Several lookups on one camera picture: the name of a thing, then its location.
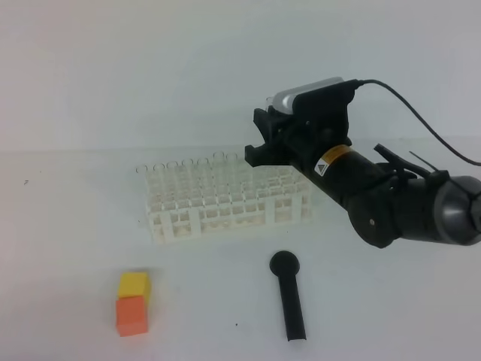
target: orange block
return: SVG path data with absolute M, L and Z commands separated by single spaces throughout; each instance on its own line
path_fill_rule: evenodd
M 143 296 L 117 299 L 116 327 L 121 336 L 147 332 L 147 308 Z

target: white wall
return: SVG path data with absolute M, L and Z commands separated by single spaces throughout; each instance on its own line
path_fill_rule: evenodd
M 481 135 L 476 0 L 0 0 L 0 150 L 259 141 L 252 110 L 340 75 Z M 370 86 L 351 136 L 426 131 Z

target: white background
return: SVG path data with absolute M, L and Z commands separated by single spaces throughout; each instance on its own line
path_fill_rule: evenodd
M 481 177 L 435 141 L 383 143 L 408 159 L 413 150 L 448 164 L 453 174 Z M 465 152 L 476 146 L 453 143 Z M 374 144 L 357 142 L 356 149 L 377 160 Z M 479 245 L 397 240 L 379 250 L 320 195 L 312 224 L 153 244 L 135 166 L 215 150 L 0 156 L 0 359 L 478 358 Z M 286 340 L 277 279 L 268 268 L 282 249 L 301 263 L 306 341 Z M 122 272 L 137 268 L 147 268 L 153 280 L 150 330 L 120 338 L 116 288 Z
M 481 135 L 481 3 L 0 0 L 0 150 L 260 141 L 255 107 L 327 77 L 377 78 L 444 135 Z M 385 90 L 352 138 L 426 131 Z

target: yellow block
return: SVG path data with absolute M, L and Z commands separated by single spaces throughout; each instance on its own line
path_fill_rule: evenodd
M 143 296 L 146 304 L 150 298 L 150 279 L 146 272 L 126 272 L 120 278 L 117 296 L 124 297 Z

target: yellow label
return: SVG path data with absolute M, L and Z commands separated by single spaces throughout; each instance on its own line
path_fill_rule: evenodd
M 331 148 L 327 152 L 324 153 L 322 156 L 322 160 L 326 162 L 328 165 L 331 165 L 337 158 L 343 156 L 344 154 L 351 151 L 351 148 L 348 146 L 341 144 L 336 145 L 335 147 Z

